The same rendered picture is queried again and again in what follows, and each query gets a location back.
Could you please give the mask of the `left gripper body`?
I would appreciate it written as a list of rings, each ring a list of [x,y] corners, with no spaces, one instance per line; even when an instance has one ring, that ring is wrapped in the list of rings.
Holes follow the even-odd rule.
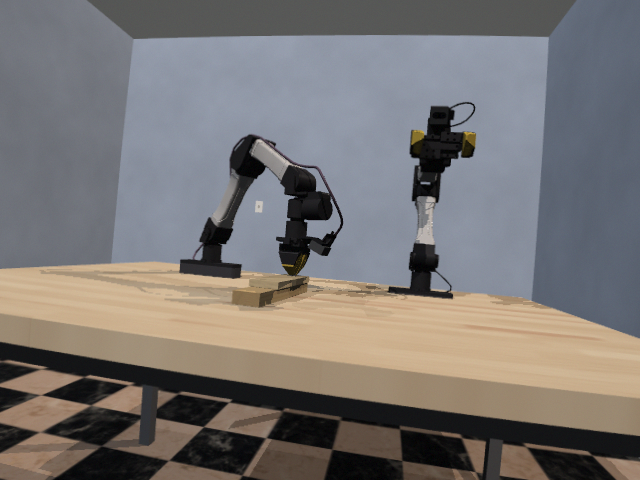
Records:
[[[464,132],[463,132],[464,133]],[[419,159],[437,159],[431,160],[433,162],[442,162],[449,159],[458,159],[458,152],[461,151],[461,158],[473,157],[474,148],[472,148],[471,155],[462,156],[463,147],[463,133],[462,132],[441,132],[441,135],[424,135],[424,140],[419,155],[413,152],[414,145],[410,148],[410,155],[412,158]],[[459,151],[456,151],[459,150]],[[443,158],[445,157],[445,158]]]

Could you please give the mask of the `light wooden plank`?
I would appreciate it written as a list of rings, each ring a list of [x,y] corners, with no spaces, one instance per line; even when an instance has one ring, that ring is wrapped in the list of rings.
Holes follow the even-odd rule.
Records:
[[[246,287],[232,292],[232,304],[262,307],[307,292],[308,283],[283,289]]]

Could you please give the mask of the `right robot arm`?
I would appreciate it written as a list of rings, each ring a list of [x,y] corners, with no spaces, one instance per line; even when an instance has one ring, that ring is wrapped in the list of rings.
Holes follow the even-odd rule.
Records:
[[[220,244],[229,241],[239,206],[254,179],[257,179],[266,167],[281,181],[280,184],[285,187],[284,194],[295,196],[294,199],[288,200],[287,218],[290,218],[290,221],[328,220],[332,215],[331,196],[329,193],[316,192],[314,175],[292,164],[257,136],[249,134],[238,146],[231,156],[231,167],[231,178],[224,196],[212,217],[208,217],[199,240],[204,243],[202,261],[181,259],[180,263],[242,267],[242,264],[222,262]],[[300,198],[302,199],[299,200]],[[331,250],[328,246],[334,238],[333,234],[334,231],[326,234],[322,240],[310,236],[300,236],[300,239],[311,240],[309,249],[321,256],[328,256]]]

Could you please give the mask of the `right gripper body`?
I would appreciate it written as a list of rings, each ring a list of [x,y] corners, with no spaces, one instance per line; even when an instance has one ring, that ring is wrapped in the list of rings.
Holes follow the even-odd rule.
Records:
[[[307,222],[286,221],[285,237],[276,237],[276,241],[283,242],[283,244],[279,243],[279,256],[282,264],[295,266],[298,257],[306,254],[308,260],[310,255],[308,244],[311,240],[300,239],[300,236],[307,236]],[[294,240],[291,241],[291,239]]]

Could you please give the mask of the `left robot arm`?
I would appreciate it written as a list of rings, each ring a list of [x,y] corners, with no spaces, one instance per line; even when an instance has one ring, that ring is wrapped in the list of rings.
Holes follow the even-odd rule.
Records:
[[[451,132],[450,121],[454,120],[454,113],[455,110],[449,110],[449,106],[431,106],[427,135],[440,136],[441,132]],[[436,163],[431,160],[420,159],[420,165],[415,165],[412,201],[415,202],[417,209],[418,225],[417,237],[414,242],[413,252],[410,252],[409,260],[409,270],[412,271],[411,286],[410,288],[389,286],[388,291],[390,292],[453,298],[453,294],[450,292],[432,291],[430,289],[431,272],[435,272],[439,263],[439,255],[435,254],[435,242],[432,232],[433,210],[435,203],[439,202],[441,173],[445,171],[445,167],[450,167],[451,159],[443,162]],[[436,180],[438,180],[437,192]],[[421,182],[431,182],[434,185],[421,184]],[[416,189],[415,183],[417,183],[418,189]]]

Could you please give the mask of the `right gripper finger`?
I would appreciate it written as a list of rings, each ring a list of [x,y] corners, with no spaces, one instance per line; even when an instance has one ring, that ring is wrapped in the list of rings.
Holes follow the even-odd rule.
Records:
[[[298,267],[296,269],[296,272],[295,272],[296,274],[295,275],[297,275],[303,269],[306,260],[307,260],[307,254],[306,255],[302,255],[302,258],[301,258],[301,260],[299,262],[299,265],[298,265]]]
[[[297,267],[298,267],[298,265],[299,265],[299,262],[300,262],[301,258],[302,258],[302,255],[300,255],[300,256],[298,257],[298,259],[297,259],[297,261],[296,261],[295,266],[294,266],[294,265],[282,264],[282,266],[284,267],[284,269],[286,270],[286,272],[287,272],[289,275],[294,275],[294,274],[295,274],[296,269],[297,269]]]

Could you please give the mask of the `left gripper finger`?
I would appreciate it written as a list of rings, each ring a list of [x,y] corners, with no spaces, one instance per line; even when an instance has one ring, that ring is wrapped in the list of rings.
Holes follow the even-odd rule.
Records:
[[[414,145],[413,152],[416,153],[417,155],[419,155],[421,152],[423,140],[424,140],[424,132],[422,130],[412,131],[411,146]]]
[[[470,132],[464,132],[466,133],[466,140],[465,140],[465,134],[463,135],[463,147],[462,147],[462,156],[468,156],[471,155],[471,151],[472,148],[475,149],[475,144],[476,144],[476,134],[470,133]]]

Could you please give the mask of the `light wooden slat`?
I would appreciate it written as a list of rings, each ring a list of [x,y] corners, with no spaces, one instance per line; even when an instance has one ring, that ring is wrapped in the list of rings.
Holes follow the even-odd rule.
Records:
[[[289,274],[282,274],[249,279],[249,286],[279,290],[308,282],[309,276],[290,276]]]

